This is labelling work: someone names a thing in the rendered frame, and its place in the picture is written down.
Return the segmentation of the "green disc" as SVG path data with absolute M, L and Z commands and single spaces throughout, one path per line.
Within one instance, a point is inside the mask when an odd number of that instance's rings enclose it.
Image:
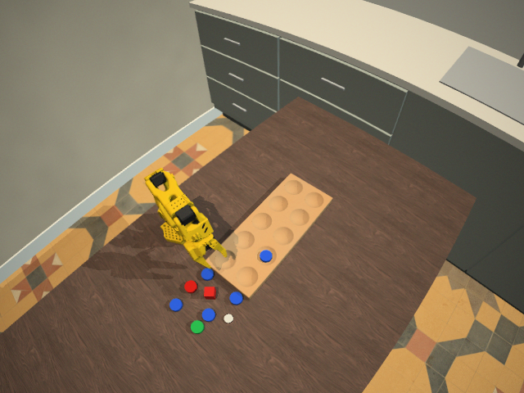
M 204 328 L 204 324 L 199 320 L 196 320 L 191 324 L 191 330 L 196 334 L 202 333 Z

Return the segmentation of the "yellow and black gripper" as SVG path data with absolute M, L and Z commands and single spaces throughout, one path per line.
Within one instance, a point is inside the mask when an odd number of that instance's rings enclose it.
M 192 257 L 194 261 L 203 266 L 211 269 L 211 266 L 207 264 L 206 260 L 203 258 L 203 255 L 206 254 L 210 248 L 215 251 L 218 250 L 224 257 L 227 257 L 226 250 L 215 240 L 215 237 L 211 233 L 207 238 L 202 238 L 195 241 L 189 241 L 184 239 L 186 242 L 183 244 L 185 249 L 188 251 L 188 254 Z

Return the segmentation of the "red disc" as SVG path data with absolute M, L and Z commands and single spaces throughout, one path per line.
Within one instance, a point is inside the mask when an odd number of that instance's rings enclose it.
M 194 293 L 197 290 L 197 284 L 194 281 L 186 282 L 184 287 L 188 293 Z

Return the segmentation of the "red cube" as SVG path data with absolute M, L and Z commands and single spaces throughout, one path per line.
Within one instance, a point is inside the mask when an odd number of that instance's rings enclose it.
M 204 297 L 206 299 L 215 300 L 215 297 L 216 297 L 215 287 L 205 287 Z

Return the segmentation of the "blue disc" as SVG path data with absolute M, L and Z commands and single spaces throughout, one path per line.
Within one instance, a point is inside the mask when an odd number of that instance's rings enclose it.
M 183 303 L 180 299 L 173 299 L 170 303 L 169 303 L 169 307 L 175 311 L 175 312 L 178 312 L 182 309 L 183 307 Z
M 264 250 L 260 252 L 260 259 L 261 261 L 267 263 L 272 259 L 272 253 L 268 250 Z
M 232 304 L 234 305 L 240 305 L 243 301 L 243 297 L 242 297 L 242 294 L 240 292 L 233 292 L 230 296 L 230 301 L 232 302 Z
M 211 322 L 211 321 L 213 321 L 215 319 L 215 312 L 212 309 L 205 309 L 202 312 L 202 318 L 206 322 Z
M 204 280 L 210 281 L 214 277 L 214 272 L 212 269 L 206 268 L 202 270 L 201 276 L 203 277 Z

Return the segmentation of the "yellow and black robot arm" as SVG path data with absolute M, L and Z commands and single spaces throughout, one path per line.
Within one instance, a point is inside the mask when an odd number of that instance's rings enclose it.
M 213 232 L 208 219 L 180 190 L 173 174 L 159 168 L 144 179 L 165 220 L 160 227 L 167 242 L 182 245 L 184 238 L 195 241 L 207 238 Z M 161 184 L 165 186 L 164 191 L 158 188 Z

